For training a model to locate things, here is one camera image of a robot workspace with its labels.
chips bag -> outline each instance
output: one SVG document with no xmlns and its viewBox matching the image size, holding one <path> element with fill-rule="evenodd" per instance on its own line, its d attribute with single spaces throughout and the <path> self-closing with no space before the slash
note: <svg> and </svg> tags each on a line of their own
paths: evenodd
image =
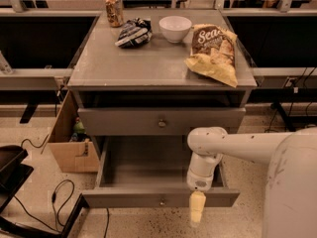
<svg viewBox="0 0 317 238">
<path fill-rule="evenodd" d="M 122 27 L 116 46 L 120 48 L 139 47 L 150 41 L 151 21 L 135 18 L 128 20 Z"/>
<path fill-rule="evenodd" d="M 237 35 L 212 24 L 195 25 L 191 55 L 185 60 L 190 70 L 237 87 L 235 44 Z"/>
</svg>

cabinet top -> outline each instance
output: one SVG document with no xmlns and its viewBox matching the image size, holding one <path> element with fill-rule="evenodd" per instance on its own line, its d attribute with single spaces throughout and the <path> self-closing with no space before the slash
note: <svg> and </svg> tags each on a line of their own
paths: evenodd
<svg viewBox="0 0 317 238">
<path fill-rule="evenodd" d="M 99 17 L 75 70 L 69 80 L 70 89 L 94 88 L 221 88 L 233 87 L 188 69 L 184 60 L 190 56 L 192 31 L 182 43 L 169 43 L 159 29 L 159 20 L 169 15 L 187 17 L 193 24 L 228 26 L 216 10 L 131 9 L 124 10 L 125 22 L 134 18 L 150 19 L 153 35 L 149 43 L 132 49 L 115 46 L 121 28 L 111 28 L 106 12 Z M 256 87 L 248 63 L 240 49 L 235 48 L 238 88 Z"/>
</svg>

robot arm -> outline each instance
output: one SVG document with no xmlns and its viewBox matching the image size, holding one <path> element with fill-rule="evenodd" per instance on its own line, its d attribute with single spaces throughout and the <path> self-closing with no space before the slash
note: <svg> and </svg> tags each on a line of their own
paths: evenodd
<svg viewBox="0 0 317 238">
<path fill-rule="evenodd" d="M 188 135 L 188 145 L 193 151 L 187 173 L 187 184 L 193 190 L 189 201 L 193 226 L 200 222 L 204 191 L 212 185 L 215 167 L 222 155 L 229 155 L 269 164 L 264 237 L 298 237 L 298 231 L 292 229 L 307 234 L 301 234 L 303 237 L 317 237 L 317 225 L 311 223 L 317 216 L 317 206 L 313 206 L 313 198 L 317 198 L 317 128 L 295 133 L 234 135 L 217 127 L 197 128 Z M 309 201 L 301 198 L 301 193 Z M 287 220 L 285 225 L 280 225 L 280 219 Z"/>
</svg>

drawer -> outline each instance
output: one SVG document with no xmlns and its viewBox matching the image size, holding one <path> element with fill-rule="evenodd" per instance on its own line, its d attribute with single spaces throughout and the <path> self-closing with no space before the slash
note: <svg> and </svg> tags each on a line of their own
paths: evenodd
<svg viewBox="0 0 317 238">
<path fill-rule="evenodd" d="M 89 207 L 188 207 L 191 151 L 184 136 L 108 137 L 96 187 L 83 192 Z M 240 192 L 228 188 L 222 166 L 206 193 L 207 207 L 230 207 Z"/>
<path fill-rule="evenodd" d="M 186 135 L 219 126 L 236 133 L 245 108 L 79 108 L 86 132 L 102 135 Z"/>
</svg>

open drawer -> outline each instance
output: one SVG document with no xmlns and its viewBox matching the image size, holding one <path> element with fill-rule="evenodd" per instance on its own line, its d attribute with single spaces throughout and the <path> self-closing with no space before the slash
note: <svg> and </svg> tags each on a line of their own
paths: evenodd
<svg viewBox="0 0 317 238">
<path fill-rule="evenodd" d="M 96 187 L 85 190 L 89 207 L 188 207 L 186 174 L 191 151 L 183 136 L 109 137 Z M 229 189 L 220 165 L 206 206 L 229 207 L 239 191 Z"/>
</svg>

